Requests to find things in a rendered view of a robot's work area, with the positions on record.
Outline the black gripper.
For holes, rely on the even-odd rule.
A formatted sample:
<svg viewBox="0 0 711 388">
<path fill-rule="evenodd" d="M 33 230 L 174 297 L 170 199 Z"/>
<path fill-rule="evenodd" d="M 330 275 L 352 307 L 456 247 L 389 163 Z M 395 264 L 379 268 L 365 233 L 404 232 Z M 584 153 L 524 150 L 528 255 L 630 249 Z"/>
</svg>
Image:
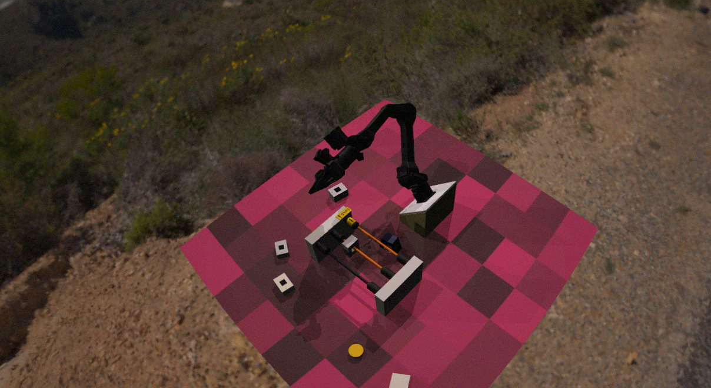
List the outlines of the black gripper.
<svg viewBox="0 0 711 388">
<path fill-rule="evenodd" d="M 343 177 L 350 163 L 347 158 L 340 153 L 337 153 L 336 157 L 335 160 L 330 160 L 323 170 L 320 169 L 314 174 L 315 182 L 309 190 L 309 194 L 320 191 Z"/>
</svg>

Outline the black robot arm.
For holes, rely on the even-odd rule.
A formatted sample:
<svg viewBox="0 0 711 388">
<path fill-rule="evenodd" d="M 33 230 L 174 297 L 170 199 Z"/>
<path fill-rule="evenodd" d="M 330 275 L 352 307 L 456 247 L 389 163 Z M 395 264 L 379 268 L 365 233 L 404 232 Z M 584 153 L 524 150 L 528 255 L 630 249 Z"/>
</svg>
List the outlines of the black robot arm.
<svg viewBox="0 0 711 388">
<path fill-rule="evenodd" d="M 327 144 L 334 150 L 343 149 L 339 152 L 345 156 L 348 162 L 351 163 L 357 159 L 363 160 L 363 149 L 371 146 L 374 141 L 375 134 L 384 122 L 389 118 L 396 118 L 400 126 L 402 139 L 402 164 L 396 168 L 398 183 L 406 189 L 411 189 L 417 204 L 426 203 L 436 191 L 432 191 L 428 186 L 428 176 L 419 172 L 414 162 L 414 134 L 413 124 L 416 119 L 416 108 L 410 102 L 406 104 L 386 104 L 381 110 L 374 115 L 368 127 L 360 131 L 356 135 L 347 137 L 343 134 L 340 127 L 336 127 L 330 131 L 324 139 Z M 318 150 L 314 160 L 318 160 L 321 164 L 328 164 L 330 160 L 335 160 L 337 157 L 329 154 L 329 149 Z M 325 167 L 324 166 L 324 167 Z"/>
</svg>

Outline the yellow cylinder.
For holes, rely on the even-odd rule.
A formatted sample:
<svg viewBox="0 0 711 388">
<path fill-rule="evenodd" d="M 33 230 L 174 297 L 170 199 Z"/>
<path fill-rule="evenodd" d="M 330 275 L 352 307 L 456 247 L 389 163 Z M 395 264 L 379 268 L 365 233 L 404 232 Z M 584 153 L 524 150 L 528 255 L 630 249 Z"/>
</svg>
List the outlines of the yellow cylinder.
<svg viewBox="0 0 711 388">
<path fill-rule="evenodd" d="M 359 346 L 359 344 L 353 344 L 351 347 L 349 347 L 348 352 L 351 357 L 355 359 L 358 359 L 364 355 L 364 349 L 362 346 Z"/>
</svg>

